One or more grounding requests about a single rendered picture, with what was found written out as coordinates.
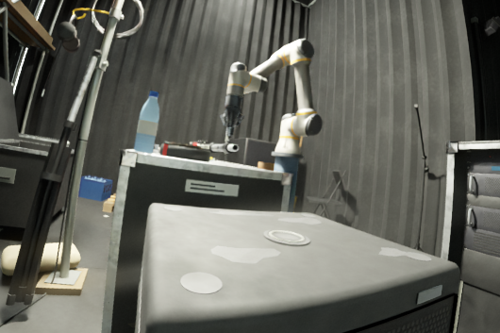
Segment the blue pedestal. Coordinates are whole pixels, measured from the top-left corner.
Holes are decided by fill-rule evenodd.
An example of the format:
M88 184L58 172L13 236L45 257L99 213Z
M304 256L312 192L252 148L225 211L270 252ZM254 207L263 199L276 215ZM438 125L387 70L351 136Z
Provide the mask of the blue pedestal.
M295 204L295 191L297 188L297 174L299 171L300 158L298 157L276 157L275 158L275 171L286 172L292 174L292 186L290 187L290 199L288 203L288 212L293 212L293 205Z

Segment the wooden board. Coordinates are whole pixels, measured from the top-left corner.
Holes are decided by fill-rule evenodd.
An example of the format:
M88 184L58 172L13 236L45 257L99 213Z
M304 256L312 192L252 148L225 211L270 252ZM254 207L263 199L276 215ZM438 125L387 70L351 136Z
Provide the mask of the wooden board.
M34 47L39 47L43 49L56 50L54 45L52 45L52 36L48 34L45 28L40 22L38 22L29 9L23 4L22 1L12 4L12 0L0 0L1 2L8 3L8 17L15 18L29 33L33 36L30 37L26 34L19 26L17 26L13 21L8 21L8 29L15 34L22 42L27 45Z
M35 294L47 293L49 295L80 295L83 290L83 284L85 283L85 278L87 277L87 272L89 270L86 268L77 268L76 270L82 271L82 273L73 286L66 284L45 283L45 280L50 274L43 275L42 278L37 283Z

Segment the bottle label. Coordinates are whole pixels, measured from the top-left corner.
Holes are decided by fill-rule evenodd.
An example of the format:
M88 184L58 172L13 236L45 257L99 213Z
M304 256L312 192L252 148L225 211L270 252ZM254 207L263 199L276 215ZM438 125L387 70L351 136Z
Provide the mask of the bottle label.
M156 137L157 131L158 131L158 124L156 122L139 120L139 125L137 126L138 133L147 134L147 135Z

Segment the beige cushion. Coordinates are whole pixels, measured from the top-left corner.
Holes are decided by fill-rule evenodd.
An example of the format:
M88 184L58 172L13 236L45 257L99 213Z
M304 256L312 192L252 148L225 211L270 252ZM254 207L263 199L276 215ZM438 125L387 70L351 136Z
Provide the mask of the beige cushion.
M62 245L59 249L58 266L60 265L60 260L62 257ZM2 273L7 276L14 275L14 269L16 267L17 258L19 257L19 251L21 250L21 245L10 245L6 247L2 253ZM52 272L54 271L54 266L56 264L56 256L58 254L58 242L49 242L43 248L42 263L40 265L40 272ZM78 263L80 263L81 256L75 245L71 246L71 256L70 256L70 268L76 268Z

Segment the white coiled cable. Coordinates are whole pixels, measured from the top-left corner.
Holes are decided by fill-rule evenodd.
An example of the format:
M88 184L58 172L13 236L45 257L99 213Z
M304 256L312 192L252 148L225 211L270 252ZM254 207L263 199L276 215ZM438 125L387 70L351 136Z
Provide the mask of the white coiled cable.
M93 9L97 9L97 2L98 1L99 0L94 0L93 5L92 5ZM136 7L139 10L139 22L136 24L135 27L131 28L130 30L127 30L126 32L116 33L115 37L117 39L122 39L124 37L129 37L129 36L136 34L138 32L138 30L141 28L142 23L144 22L144 7L142 6L141 0L132 0L132 1L134 2L134 4L136 5ZM104 28L99 24L99 22L97 22L97 18L95 17L95 12L92 12L92 23L98 32L100 32L101 34L104 34Z

